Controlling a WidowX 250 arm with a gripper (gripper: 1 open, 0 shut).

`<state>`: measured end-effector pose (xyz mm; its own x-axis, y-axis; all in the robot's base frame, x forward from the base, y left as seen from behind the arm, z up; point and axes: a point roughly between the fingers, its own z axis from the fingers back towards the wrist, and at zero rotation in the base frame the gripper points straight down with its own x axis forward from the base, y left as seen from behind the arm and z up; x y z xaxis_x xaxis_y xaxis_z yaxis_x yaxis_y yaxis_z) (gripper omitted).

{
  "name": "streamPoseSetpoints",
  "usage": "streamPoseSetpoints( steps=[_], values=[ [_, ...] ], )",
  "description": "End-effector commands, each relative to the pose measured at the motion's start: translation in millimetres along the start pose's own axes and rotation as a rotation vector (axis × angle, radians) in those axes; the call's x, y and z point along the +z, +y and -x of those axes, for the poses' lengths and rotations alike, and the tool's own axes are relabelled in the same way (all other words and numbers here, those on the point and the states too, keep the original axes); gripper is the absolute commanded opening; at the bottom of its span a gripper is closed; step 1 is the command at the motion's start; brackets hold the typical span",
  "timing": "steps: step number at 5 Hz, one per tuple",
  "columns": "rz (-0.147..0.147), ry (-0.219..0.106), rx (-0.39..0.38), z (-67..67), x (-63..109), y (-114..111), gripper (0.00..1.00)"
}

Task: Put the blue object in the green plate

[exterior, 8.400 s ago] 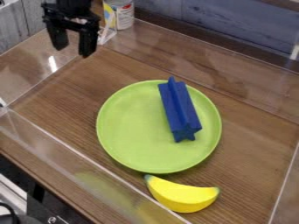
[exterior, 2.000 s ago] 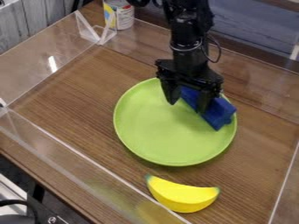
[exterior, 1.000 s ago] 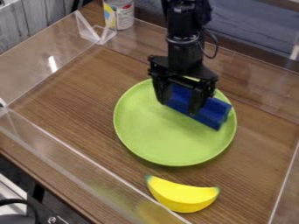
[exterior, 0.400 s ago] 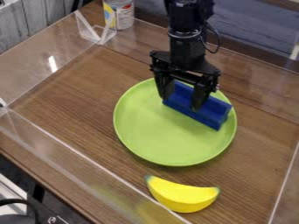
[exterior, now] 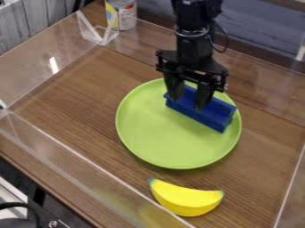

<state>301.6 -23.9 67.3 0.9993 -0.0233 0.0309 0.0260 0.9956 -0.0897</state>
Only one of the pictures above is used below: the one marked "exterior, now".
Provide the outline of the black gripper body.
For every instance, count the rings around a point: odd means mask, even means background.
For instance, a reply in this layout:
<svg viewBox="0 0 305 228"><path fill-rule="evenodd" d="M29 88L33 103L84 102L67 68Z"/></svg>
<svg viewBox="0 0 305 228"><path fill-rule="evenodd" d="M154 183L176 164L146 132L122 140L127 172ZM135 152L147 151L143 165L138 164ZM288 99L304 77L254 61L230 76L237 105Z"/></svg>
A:
<svg viewBox="0 0 305 228"><path fill-rule="evenodd" d="M178 52L172 50L156 50L156 70L163 73L179 74L183 82L199 84L202 81L211 84L214 91L223 91L229 69L207 56L202 61L182 63L178 59Z"/></svg>

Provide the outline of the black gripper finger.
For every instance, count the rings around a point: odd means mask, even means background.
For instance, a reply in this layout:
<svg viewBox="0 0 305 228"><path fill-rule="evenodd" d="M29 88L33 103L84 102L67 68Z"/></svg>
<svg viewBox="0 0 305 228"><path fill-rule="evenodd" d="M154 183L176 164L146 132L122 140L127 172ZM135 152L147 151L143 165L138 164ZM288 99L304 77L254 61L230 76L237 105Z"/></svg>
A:
<svg viewBox="0 0 305 228"><path fill-rule="evenodd" d="M164 83L171 100L178 100L185 93L185 82L179 74L164 74Z"/></svg>
<svg viewBox="0 0 305 228"><path fill-rule="evenodd" d="M202 110L205 105L210 102L213 98L213 86L207 82L201 82L197 87L194 106L197 110Z"/></svg>

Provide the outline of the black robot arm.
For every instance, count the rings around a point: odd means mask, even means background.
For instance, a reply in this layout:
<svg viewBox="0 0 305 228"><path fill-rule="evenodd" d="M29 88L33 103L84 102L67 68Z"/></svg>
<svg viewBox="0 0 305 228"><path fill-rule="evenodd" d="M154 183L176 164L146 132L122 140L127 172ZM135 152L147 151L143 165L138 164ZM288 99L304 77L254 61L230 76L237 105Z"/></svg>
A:
<svg viewBox="0 0 305 228"><path fill-rule="evenodd" d="M223 92L229 69L213 58L213 52L225 52L214 45L215 30L223 31L215 21L222 13L223 0L171 0L176 17L175 50L156 50L156 70L163 73L168 98L176 101L185 94L185 82L197 85L194 108L202 110L214 92Z"/></svg>

